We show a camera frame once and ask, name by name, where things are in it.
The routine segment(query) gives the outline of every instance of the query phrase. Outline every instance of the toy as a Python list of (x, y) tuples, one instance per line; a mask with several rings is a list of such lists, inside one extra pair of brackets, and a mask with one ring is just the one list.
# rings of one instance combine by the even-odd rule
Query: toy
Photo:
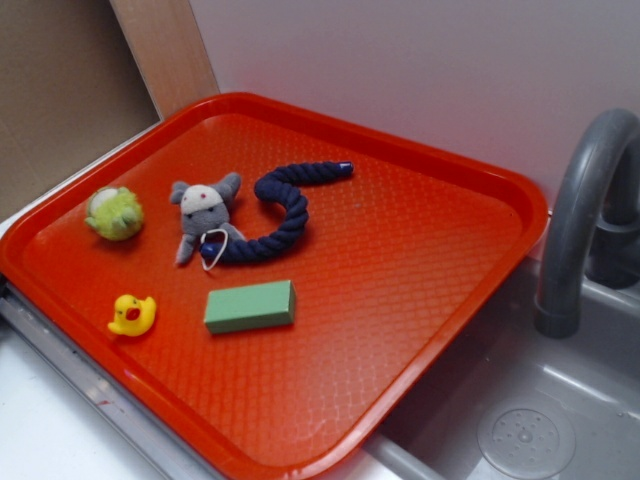
[(200, 254), (204, 260), (215, 259), (214, 264), (218, 259), (227, 263), (245, 263), (277, 257), (302, 236), (309, 220), (307, 198), (296, 185), (332, 182), (351, 176), (353, 170), (351, 162), (300, 163), (276, 168), (256, 182), (254, 192), (260, 200), (276, 202), (285, 208), (285, 219), (278, 230), (257, 240), (241, 239), (228, 245), (226, 242), (220, 244), (203, 240)]
[(113, 322), (107, 327), (116, 335), (137, 337), (146, 333), (156, 317), (156, 301), (147, 297), (139, 300), (133, 295), (118, 297), (114, 305)]
[(241, 178), (230, 173), (211, 185), (173, 184), (169, 200), (180, 204), (182, 213), (182, 240), (176, 254), (179, 265), (189, 261), (196, 242), (211, 230), (224, 230), (230, 241), (244, 240), (244, 236), (229, 223), (229, 209), (240, 189)]
[(126, 240), (140, 231), (144, 221), (136, 195), (126, 187), (104, 187), (93, 194), (85, 223), (107, 240)]
[(217, 290), (209, 293), (204, 322), (211, 333), (290, 325), (295, 304), (291, 280)]

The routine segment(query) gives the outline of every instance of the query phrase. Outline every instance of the sink drain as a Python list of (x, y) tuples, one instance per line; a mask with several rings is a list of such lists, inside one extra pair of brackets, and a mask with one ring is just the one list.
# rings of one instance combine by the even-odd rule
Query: sink drain
[(555, 475), (575, 452), (567, 418), (537, 399), (512, 398), (488, 410), (478, 425), (478, 443), (491, 465), (523, 480)]

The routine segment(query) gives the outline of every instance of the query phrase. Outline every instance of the braided rope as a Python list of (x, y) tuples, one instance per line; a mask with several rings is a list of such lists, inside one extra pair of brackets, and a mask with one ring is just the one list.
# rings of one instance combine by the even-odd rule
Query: braided rope
[[(236, 240), (227, 245), (220, 256), (224, 263), (248, 263), (269, 260), (291, 248), (304, 233), (309, 220), (308, 200), (296, 185), (319, 185), (348, 177), (353, 173), (350, 162), (300, 163), (278, 167), (254, 185), (256, 197), (282, 205), (286, 215), (278, 229), (255, 240)], [(203, 243), (200, 254), (205, 259), (217, 257), (222, 243)]]

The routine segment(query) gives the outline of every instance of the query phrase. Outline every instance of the red tray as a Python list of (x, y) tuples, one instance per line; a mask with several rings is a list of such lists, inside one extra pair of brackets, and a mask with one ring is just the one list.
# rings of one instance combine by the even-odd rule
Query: red tray
[[(176, 180), (237, 171), (232, 212), (247, 238), (281, 208), (253, 183), (289, 163), (348, 160), (350, 179), (301, 187), (310, 221), (264, 264), (174, 264)], [(125, 242), (83, 222), (88, 198), (127, 186), (145, 226)], [(224, 474), (301, 479), (343, 460), (526, 255), (547, 221), (520, 175), (249, 94), (170, 118), (21, 218), (0, 271), (57, 326)], [(209, 291), (293, 281), (293, 326), (211, 335)], [(107, 329), (115, 299), (152, 296), (147, 334)]]

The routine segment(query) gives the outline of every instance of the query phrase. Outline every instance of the yellow rubber duck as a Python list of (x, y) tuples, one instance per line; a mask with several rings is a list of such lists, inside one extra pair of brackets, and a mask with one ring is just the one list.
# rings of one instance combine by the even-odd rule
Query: yellow rubber duck
[(139, 300), (133, 295), (122, 295), (114, 307), (113, 322), (107, 327), (116, 335), (142, 335), (151, 328), (156, 317), (156, 301), (151, 297)]

